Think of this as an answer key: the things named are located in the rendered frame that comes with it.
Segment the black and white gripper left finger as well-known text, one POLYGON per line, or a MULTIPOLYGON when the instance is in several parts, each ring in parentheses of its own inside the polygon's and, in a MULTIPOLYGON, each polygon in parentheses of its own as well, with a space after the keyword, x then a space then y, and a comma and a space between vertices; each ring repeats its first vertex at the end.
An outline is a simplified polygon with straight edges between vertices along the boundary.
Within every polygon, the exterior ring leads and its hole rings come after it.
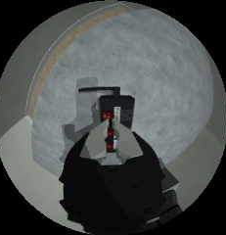
POLYGON ((110 118, 107 118, 90 132, 87 132, 69 150, 64 163, 63 173, 59 181, 64 183, 68 174, 82 165, 90 165, 92 160, 99 164, 107 157, 106 137, 110 127, 110 118))

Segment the black power strip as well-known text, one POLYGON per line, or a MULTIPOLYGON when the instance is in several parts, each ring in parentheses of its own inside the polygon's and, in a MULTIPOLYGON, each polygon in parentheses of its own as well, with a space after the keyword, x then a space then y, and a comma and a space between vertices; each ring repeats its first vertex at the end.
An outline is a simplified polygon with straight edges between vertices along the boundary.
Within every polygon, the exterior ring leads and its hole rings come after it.
MULTIPOLYGON (((101 123, 107 118, 114 118, 119 123, 131 130, 135 99, 130 95, 120 95, 120 87, 88 87, 79 88, 78 91, 113 90, 113 95, 101 95, 100 115, 101 123)), ((107 153, 115 153, 116 138, 113 136, 114 129, 108 129, 107 153)))

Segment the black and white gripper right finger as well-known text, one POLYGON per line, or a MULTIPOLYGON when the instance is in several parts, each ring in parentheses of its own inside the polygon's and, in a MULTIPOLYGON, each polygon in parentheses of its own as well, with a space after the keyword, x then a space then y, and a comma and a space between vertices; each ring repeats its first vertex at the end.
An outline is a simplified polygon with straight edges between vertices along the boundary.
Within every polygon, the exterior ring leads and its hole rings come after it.
POLYGON ((160 180, 165 178, 157 154, 143 138, 114 118, 111 118, 111 127, 114 129, 114 137, 117 139, 116 157, 122 161, 122 165, 127 159, 131 159, 134 164, 147 165, 152 168, 160 180))

